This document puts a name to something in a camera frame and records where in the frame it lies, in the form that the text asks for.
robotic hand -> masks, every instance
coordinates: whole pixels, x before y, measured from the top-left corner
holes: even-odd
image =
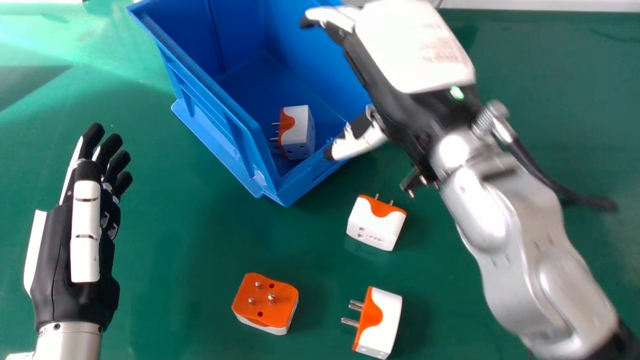
[[[71,158],[59,205],[36,210],[24,266],[38,341],[34,352],[7,360],[93,360],[118,308],[120,285],[111,275],[120,227],[120,197],[131,185],[131,158],[117,134],[102,145],[93,124]]]
[[[402,188],[411,197],[421,185],[438,189],[479,264],[493,315],[538,359],[640,359],[564,230],[562,203],[616,204],[542,172],[507,109],[481,104],[469,57],[428,0],[311,8],[300,26],[321,26],[343,47],[373,102],[327,148],[329,160],[387,140],[403,147],[415,167]]]

green tabletop surface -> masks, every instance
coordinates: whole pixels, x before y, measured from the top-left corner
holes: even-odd
[[[153,41],[124,0],[0,5],[0,358],[36,340],[22,271],[35,209],[55,207],[78,136],[117,132],[135,178],[122,200],[120,307],[103,359],[366,359],[351,351],[368,286],[403,296],[393,359],[526,359],[493,318],[481,276],[436,190],[411,200],[393,145],[350,161],[290,208],[254,199],[170,111]],[[570,208],[566,231],[621,317],[640,332],[640,15],[444,10],[549,175],[619,202]],[[359,193],[408,213],[393,252],[348,238]],[[231,311],[243,275],[293,284],[289,334]]]

blue plastic bin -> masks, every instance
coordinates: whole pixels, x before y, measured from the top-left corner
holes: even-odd
[[[310,0],[146,0],[129,11],[156,41],[173,112],[253,196],[289,206],[342,163],[323,147],[370,102],[342,50],[302,30]],[[316,152],[287,161],[269,138],[280,108],[308,104]]]

power plug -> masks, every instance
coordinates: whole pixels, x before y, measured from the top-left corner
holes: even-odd
[[[316,125],[308,105],[288,106],[280,110],[278,142],[280,151],[287,160],[303,160],[316,151]]]
[[[393,250],[406,219],[406,211],[393,203],[378,200],[378,194],[359,195],[349,215],[347,235],[385,251]]]
[[[378,359],[386,359],[396,342],[402,296],[370,286],[364,302],[351,300],[349,308],[360,313],[359,321],[340,319],[342,323],[357,329],[351,348]]]
[[[284,335],[298,306],[298,290],[256,273],[244,276],[231,309],[241,323]]]

